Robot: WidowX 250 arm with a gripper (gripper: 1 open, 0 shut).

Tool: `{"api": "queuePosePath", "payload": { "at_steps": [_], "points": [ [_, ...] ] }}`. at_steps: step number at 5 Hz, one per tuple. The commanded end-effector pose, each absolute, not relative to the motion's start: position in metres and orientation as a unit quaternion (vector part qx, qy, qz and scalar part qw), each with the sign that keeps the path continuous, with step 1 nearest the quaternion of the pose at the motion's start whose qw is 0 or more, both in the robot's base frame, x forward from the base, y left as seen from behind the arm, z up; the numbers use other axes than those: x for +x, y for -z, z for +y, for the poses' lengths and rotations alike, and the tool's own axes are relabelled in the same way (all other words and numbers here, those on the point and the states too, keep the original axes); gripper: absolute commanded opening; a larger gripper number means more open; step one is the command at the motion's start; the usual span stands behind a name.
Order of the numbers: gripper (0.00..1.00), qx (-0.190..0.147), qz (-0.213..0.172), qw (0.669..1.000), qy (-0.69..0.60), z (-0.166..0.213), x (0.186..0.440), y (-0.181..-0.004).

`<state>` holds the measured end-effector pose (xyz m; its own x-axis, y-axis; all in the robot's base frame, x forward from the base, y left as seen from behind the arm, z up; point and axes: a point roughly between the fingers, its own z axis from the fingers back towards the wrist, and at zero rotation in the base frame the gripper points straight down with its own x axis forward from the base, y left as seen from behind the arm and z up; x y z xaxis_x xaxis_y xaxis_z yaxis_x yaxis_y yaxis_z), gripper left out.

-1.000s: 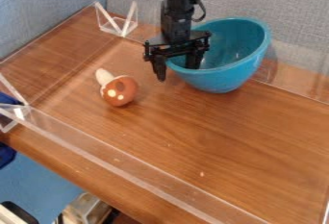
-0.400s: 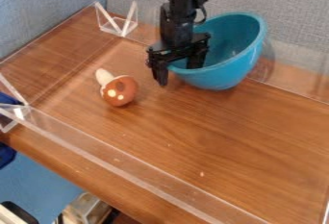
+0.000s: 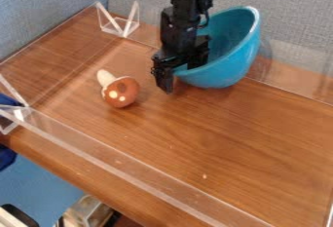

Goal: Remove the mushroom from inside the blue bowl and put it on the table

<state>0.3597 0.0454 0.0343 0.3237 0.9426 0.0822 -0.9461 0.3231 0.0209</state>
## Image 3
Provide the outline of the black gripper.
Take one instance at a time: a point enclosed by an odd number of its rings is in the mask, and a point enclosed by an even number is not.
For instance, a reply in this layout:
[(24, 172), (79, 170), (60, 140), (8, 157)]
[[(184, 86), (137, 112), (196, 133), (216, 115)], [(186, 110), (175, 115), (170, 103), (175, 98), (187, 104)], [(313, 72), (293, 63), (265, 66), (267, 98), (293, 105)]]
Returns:
[(162, 11), (162, 47), (152, 55), (151, 74), (167, 94), (172, 93), (174, 69), (182, 65), (192, 69), (208, 61), (211, 37), (198, 34), (202, 14), (196, 7), (174, 6)]

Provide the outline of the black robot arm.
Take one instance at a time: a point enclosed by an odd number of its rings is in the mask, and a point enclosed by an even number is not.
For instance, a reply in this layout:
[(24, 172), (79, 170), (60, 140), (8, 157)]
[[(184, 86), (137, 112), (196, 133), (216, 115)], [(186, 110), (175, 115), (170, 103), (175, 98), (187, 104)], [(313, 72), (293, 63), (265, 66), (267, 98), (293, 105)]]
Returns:
[(174, 69), (186, 65), (188, 69), (200, 67), (208, 61), (208, 35), (198, 30), (210, 22), (208, 9), (214, 0), (170, 0), (171, 6), (160, 13), (162, 47), (152, 55), (156, 86), (172, 92)]

